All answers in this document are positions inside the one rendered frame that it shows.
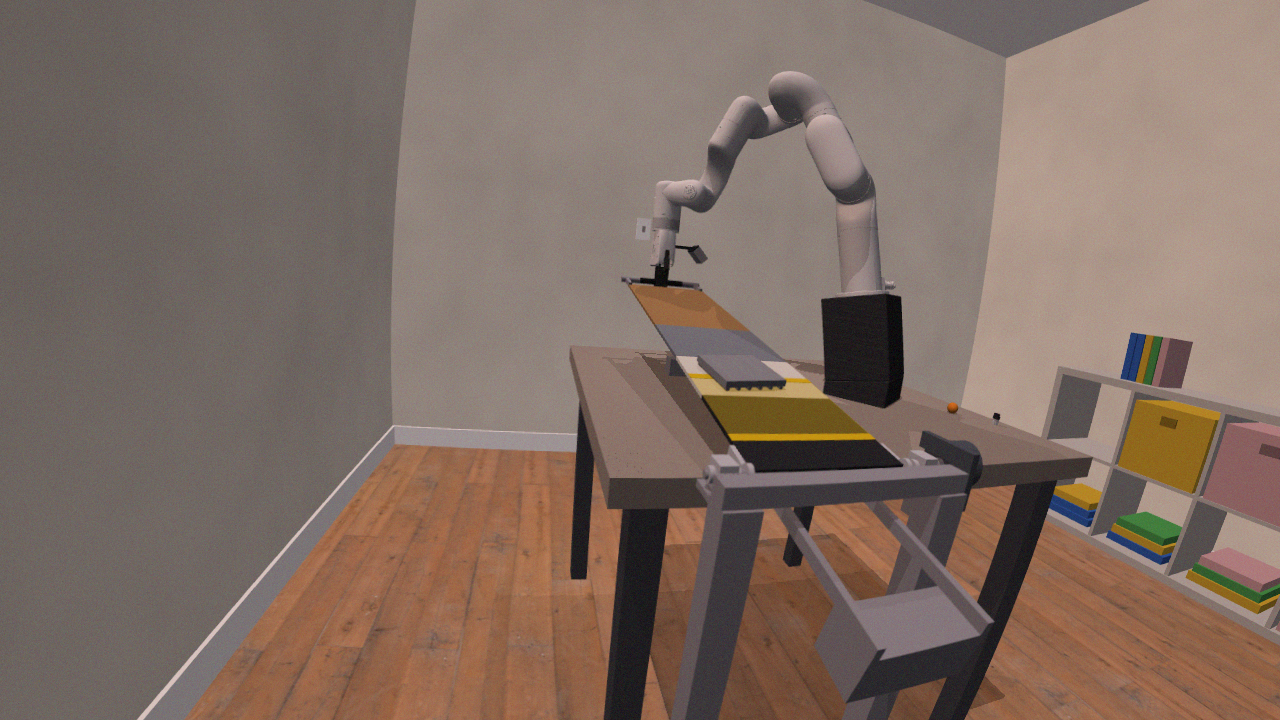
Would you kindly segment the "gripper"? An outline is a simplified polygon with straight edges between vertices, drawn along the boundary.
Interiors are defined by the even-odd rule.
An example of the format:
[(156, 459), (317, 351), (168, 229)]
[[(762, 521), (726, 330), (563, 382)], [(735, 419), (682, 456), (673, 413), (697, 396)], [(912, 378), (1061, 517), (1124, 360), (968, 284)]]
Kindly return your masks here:
[(667, 287), (669, 266), (675, 264), (676, 232), (678, 231), (666, 228), (652, 228), (652, 231), (654, 231), (654, 234), (650, 265), (655, 266), (654, 279), (657, 279), (657, 284), (654, 286)]

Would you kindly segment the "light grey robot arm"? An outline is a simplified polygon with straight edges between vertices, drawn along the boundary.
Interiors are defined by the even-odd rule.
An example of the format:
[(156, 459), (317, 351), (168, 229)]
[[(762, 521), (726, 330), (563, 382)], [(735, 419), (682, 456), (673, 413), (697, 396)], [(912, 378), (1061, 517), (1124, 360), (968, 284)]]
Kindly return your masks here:
[(817, 79), (795, 70), (774, 76), (768, 95), (772, 105), (763, 109), (749, 96), (733, 100), (708, 143), (707, 169), (700, 182), (657, 183), (652, 228), (678, 231), (681, 206), (698, 213), (710, 210), (748, 138), (763, 138), (804, 122), (806, 147), (836, 199), (842, 293), (835, 297), (890, 293), (879, 291), (893, 290), (896, 284), (881, 277), (876, 184), (835, 104)]

